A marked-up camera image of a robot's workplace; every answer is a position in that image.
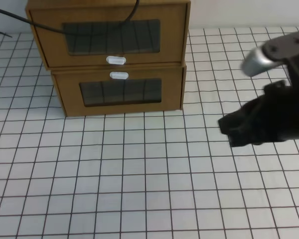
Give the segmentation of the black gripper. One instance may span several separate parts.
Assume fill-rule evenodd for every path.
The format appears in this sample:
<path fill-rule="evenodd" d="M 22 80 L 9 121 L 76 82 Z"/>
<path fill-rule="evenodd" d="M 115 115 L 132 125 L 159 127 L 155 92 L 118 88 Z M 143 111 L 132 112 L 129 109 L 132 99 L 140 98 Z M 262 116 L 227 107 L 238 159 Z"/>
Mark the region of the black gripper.
<path fill-rule="evenodd" d="M 299 139 L 299 88 L 284 81 L 268 84 L 264 94 L 218 120 L 231 147 Z"/>

